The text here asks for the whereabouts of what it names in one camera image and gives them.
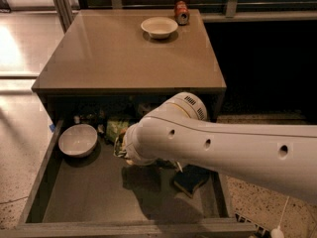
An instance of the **red can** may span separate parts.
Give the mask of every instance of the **red can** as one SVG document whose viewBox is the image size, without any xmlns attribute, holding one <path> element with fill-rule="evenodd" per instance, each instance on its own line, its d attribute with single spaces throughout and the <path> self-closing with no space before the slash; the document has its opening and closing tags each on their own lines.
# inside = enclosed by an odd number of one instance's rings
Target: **red can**
<svg viewBox="0 0 317 238">
<path fill-rule="evenodd" d="M 175 21 L 178 25 L 186 25 L 189 21 L 189 11 L 184 1 L 178 1 L 174 7 Z"/>
</svg>

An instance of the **white bowl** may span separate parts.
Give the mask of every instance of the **white bowl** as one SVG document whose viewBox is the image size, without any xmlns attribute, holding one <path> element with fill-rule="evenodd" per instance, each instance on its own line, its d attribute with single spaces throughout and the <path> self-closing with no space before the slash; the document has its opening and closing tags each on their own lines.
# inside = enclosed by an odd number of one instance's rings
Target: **white bowl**
<svg viewBox="0 0 317 238">
<path fill-rule="evenodd" d="M 178 24 L 167 17 L 153 17 L 145 20 L 141 28 L 154 39 L 166 39 L 177 30 Z"/>
<path fill-rule="evenodd" d="M 58 140 L 60 150 L 68 156 L 82 158 L 91 154 L 97 145 L 97 131 L 88 124 L 66 129 Z"/>
</svg>

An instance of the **concrete floor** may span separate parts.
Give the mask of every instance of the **concrete floor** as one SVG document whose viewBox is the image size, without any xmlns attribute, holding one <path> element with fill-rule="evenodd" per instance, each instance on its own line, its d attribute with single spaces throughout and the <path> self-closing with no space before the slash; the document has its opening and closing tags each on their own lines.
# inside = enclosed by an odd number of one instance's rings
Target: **concrete floor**
<svg viewBox="0 0 317 238">
<path fill-rule="evenodd" d="M 0 73 L 40 72 L 63 36 L 56 14 L 0 14 Z M 52 137 L 52 123 L 32 80 L 0 79 L 0 229 L 17 226 Z M 305 123 L 290 114 L 221 115 L 223 123 Z M 235 211 L 270 230 L 278 224 L 286 195 L 228 178 Z M 281 229 L 285 237 L 317 237 L 317 206 L 291 198 Z"/>
</svg>

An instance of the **vent grille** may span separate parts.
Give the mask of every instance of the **vent grille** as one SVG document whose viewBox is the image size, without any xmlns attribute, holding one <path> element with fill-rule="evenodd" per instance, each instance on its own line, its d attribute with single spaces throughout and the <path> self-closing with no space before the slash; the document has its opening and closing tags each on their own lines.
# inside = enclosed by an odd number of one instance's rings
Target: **vent grille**
<svg viewBox="0 0 317 238">
<path fill-rule="evenodd" d="M 187 100 L 191 105 L 195 105 L 196 104 L 196 101 L 194 99 L 190 98 L 189 96 L 186 96 L 185 100 Z"/>
<path fill-rule="evenodd" d="M 197 113 L 199 115 L 200 120 L 204 120 L 205 116 L 204 116 L 204 112 L 201 110 L 201 108 L 199 108 L 197 110 Z"/>
</svg>

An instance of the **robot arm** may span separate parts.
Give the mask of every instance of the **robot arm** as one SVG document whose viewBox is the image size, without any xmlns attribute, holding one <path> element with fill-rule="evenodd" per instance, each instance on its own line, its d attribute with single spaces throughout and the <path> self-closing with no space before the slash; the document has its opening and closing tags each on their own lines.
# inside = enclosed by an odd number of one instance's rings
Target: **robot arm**
<svg viewBox="0 0 317 238">
<path fill-rule="evenodd" d="M 129 127 L 127 158 L 192 164 L 317 203 L 317 126 L 207 122 L 202 101 L 176 94 Z"/>
</svg>

